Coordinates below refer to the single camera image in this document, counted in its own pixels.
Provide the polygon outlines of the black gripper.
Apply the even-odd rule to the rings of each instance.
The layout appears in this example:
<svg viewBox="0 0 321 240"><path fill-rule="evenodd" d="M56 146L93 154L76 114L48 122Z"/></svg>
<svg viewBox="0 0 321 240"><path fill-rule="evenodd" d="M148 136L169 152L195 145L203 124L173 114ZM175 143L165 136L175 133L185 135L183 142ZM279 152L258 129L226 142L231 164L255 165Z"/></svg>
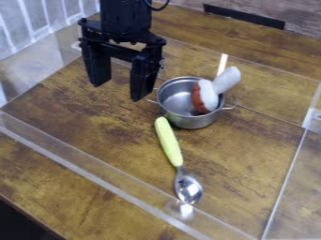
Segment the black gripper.
<svg viewBox="0 0 321 240"><path fill-rule="evenodd" d="M98 0L100 19L77 21L80 48L89 83L97 87L111 79L111 57L131 61L129 98L137 101L152 91L161 49L167 41L151 32L152 0Z"/></svg>

